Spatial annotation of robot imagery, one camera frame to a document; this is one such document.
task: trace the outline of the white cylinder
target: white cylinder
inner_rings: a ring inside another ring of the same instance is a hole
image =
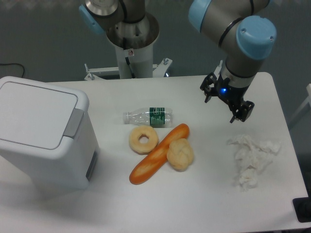
[[[134,56],[128,57],[131,69],[136,78],[152,78],[154,42],[144,48],[135,49]],[[131,79],[131,69],[126,63],[123,48],[116,45],[114,45],[114,47],[116,50],[120,79]]]

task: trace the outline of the black object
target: black object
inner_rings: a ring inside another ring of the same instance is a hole
[[[299,222],[311,222],[311,199],[295,198],[293,204]]]
[[[229,82],[230,79],[223,79],[221,74],[218,79],[214,73],[207,75],[200,86],[200,89],[204,91],[206,96],[205,103],[207,103],[211,97],[218,96],[218,98],[229,106],[233,114],[230,123],[234,120],[244,122],[249,118],[255,106],[253,102],[244,101],[243,99],[248,86],[243,88],[231,87],[229,86]]]
[[[126,50],[126,38],[125,37],[123,38],[123,50]],[[128,65],[128,68],[130,69],[132,79],[135,79],[136,76],[135,76],[135,74],[133,72],[133,69],[132,69],[132,66],[131,66],[131,63],[130,63],[130,59],[128,59],[127,56],[125,57],[125,61],[126,61],[126,64]]]
[[[88,179],[88,181],[91,179],[91,177],[93,175],[93,171],[94,171],[97,159],[98,159],[98,154],[97,154],[97,152],[94,152],[93,157],[91,159],[91,162],[90,162],[88,169],[86,171],[86,178]]]
[[[21,75],[21,78],[24,78],[25,67],[22,64],[20,64],[20,63],[0,63],[0,66],[12,66],[12,65],[20,66],[23,69],[23,73]]]
[[[224,33],[222,34],[222,36],[220,37],[219,41],[218,41],[218,47],[221,48],[222,43],[225,39],[225,36],[228,34],[228,32],[240,21],[242,21],[243,18],[237,18],[234,21],[232,21],[232,23],[230,23],[230,25],[225,29]]]

